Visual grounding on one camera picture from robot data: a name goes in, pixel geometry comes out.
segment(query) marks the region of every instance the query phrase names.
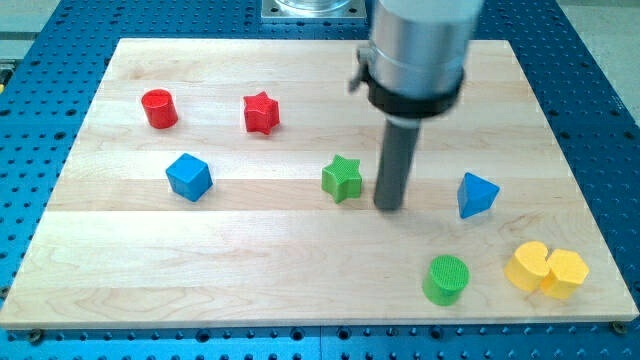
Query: red star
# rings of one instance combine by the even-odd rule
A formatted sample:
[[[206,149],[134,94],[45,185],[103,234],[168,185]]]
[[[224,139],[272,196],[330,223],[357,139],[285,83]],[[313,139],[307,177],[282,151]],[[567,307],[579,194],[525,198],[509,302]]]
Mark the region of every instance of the red star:
[[[244,121],[247,132],[260,131],[269,135],[271,128],[280,124],[278,102],[270,99],[264,91],[255,96],[245,96]]]

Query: blue cube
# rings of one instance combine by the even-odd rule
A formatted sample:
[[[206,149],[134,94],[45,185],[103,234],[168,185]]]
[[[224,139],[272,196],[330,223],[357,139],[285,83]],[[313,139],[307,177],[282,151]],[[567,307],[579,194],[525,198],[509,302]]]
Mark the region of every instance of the blue cube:
[[[173,191],[194,202],[213,186],[207,163],[189,154],[167,168],[167,177]]]
[[[500,188],[489,181],[477,177],[471,173],[464,174],[464,179],[458,188],[458,209],[460,217],[483,212],[491,207]]]

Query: yellow block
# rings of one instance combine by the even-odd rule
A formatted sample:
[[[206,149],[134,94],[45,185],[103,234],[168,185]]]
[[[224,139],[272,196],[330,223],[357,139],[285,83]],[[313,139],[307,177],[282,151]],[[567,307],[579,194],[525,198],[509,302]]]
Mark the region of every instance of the yellow block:
[[[548,254],[549,249],[540,241],[524,243],[516,249],[505,266],[504,274],[516,287],[534,291],[549,274]]]
[[[589,274],[589,267],[575,251],[556,249],[547,263],[549,275],[542,280],[542,292],[556,299],[567,299],[582,285]]]

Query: wooden board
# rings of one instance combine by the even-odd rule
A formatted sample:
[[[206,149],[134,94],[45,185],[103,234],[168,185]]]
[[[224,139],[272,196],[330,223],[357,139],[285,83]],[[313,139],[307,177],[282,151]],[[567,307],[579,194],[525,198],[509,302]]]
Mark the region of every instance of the wooden board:
[[[350,41],[125,39],[86,116],[0,314],[22,328],[630,320],[637,308],[508,43],[471,45],[459,105],[427,121],[405,208],[372,204],[384,117],[346,93]],[[148,126],[152,88],[175,95],[172,129]],[[242,96],[266,90],[282,124],[247,134]],[[207,161],[198,203],[171,192],[180,154]],[[361,159],[364,193],[320,190],[334,154]],[[461,220],[465,171],[502,190]],[[591,273],[566,301],[502,269],[531,239],[574,249]],[[458,303],[421,290],[431,259],[471,271]]]

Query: red cylinder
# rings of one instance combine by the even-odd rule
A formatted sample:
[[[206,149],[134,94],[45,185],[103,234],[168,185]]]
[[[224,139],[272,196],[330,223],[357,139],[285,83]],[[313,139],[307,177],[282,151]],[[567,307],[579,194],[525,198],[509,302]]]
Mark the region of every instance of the red cylinder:
[[[142,107],[149,124],[156,129],[166,129],[178,122],[171,93],[162,89],[148,91],[142,96]]]

